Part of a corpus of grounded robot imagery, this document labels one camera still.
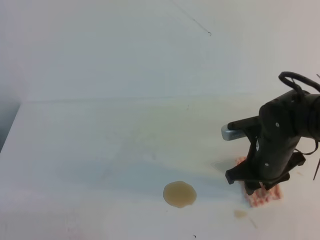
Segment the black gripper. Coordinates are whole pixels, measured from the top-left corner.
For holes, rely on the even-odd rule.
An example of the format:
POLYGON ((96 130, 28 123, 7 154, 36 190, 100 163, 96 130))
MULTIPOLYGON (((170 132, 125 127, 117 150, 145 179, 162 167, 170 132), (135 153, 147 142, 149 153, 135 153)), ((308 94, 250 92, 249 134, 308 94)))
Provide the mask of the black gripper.
POLYGON ((312 95, 291 90, 264 104, 257 116, 227 126, 244 131, 250 142, 246 159, 225 172, 228 183, 244 182, 248 196, 261 185, 269 191, 288 181, 289 172, 306 161, 296 147, 301 138, 312 137, 312 95))

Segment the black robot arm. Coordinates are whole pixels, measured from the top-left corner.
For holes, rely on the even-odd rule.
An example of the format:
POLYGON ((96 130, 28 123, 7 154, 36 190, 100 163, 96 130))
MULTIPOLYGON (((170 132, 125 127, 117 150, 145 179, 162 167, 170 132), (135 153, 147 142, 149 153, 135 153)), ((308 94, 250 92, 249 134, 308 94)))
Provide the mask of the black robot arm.
POLYGON ((264 104, 257 116, 230 122, 221 132, 226 141, 247 137, 250 142, 246 159, 225 172, 227 182, 242 181, 248 195, 270 190, 305 163, 305 153, 296 150, 301 138, 319 144, 320 96, 291 90, 264 104))

